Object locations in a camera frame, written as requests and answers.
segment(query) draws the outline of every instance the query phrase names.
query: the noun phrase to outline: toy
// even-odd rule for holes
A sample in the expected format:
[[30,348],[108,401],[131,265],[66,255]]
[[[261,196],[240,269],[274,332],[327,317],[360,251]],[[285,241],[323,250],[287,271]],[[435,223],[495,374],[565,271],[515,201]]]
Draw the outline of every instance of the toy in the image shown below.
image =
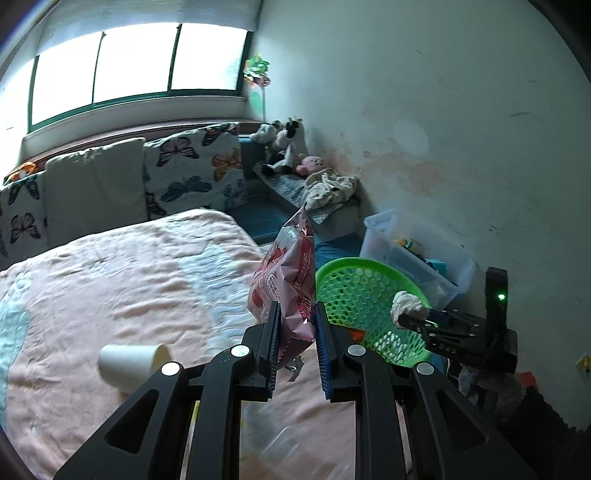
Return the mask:
[[275,146],[278,146],[278,140],[280,142],[287,141],[287,148],[285,149],[285,157],[275,164],[265,164],[262,166],[262,173],[267,177],[272,177],[275,173],[292,173],[293,170],[299,165],[300,157],[308,156],[308,148],[304,140],[304,124],[301,122],[301,118],[292,119],[285,124],[285,130],[277,134],[275,139]]
[[36,169],[37,165],[35,165],[34,163],[25,162],[19,167],[19,169],[16,172],[14,172],[12,175],[8,177],[8,181],[22,180],[23,178],[35,173]]
[[275,120],[271,125],[262,124],[254,134],[250,134],[249,138],[254,143],[262,145],[270,145],[275,142],[277,134],[283,130],[283,124],[279,120]]
[[304,154],[300,154],[300,164],[295,168],[295,172],[302,177],[307,177],[323,168],[322,158],[313,155],[306,157]]

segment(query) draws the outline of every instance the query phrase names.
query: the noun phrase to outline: blanket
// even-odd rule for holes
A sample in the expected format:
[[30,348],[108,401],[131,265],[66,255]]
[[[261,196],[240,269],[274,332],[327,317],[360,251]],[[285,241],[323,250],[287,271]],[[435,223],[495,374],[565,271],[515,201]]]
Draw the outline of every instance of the blanket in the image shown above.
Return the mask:
[[[0,421],[37,478],[52,479],[124,400],[99,376],[103,345],[164,343],[186,367],[209,361],[255,323],[246,300],[261,260],[229,216],[191,210],[0,272]],[[269,403],[243,405],[242,429],[243,479],[288,478],[283,467],[354,478],[355,407],[324,399],[314,346],[278,373]]]

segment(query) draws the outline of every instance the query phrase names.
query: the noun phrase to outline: crumpled tissue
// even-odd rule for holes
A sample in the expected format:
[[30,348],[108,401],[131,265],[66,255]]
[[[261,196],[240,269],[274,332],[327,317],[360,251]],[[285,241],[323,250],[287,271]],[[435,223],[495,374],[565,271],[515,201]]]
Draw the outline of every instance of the crumpled tissue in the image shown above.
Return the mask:
[[423,305],[420,298],[407,291],[399,291],[392,301],[390,315],[397,328],[402,328],[398,323],[398,317],[406,313],[420,320],[425,320],[429,316],[429,309]]

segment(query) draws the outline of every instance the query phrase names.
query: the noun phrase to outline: paper cup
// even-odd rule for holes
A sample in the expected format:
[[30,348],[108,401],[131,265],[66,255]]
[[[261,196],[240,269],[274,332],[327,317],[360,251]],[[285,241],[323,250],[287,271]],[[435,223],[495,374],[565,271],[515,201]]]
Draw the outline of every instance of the paper cup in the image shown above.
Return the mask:
[[170,362],[168,348],[160,345],[105,345],[99,354],[100,376],[109,385],[132,393]]

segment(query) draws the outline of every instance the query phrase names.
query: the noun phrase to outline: butterfly pattern cushion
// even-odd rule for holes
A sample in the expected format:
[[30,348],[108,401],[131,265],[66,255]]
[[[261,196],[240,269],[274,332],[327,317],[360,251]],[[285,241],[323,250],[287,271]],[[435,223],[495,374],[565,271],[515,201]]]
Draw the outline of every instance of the butterfly pattern cushion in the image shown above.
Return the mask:
[[35,173],[0,190],[0,270],[49,249],[43,181]]
[[238,123],[181,132],[144,145],[151,220],[193,208],[226,211],[246,203]]

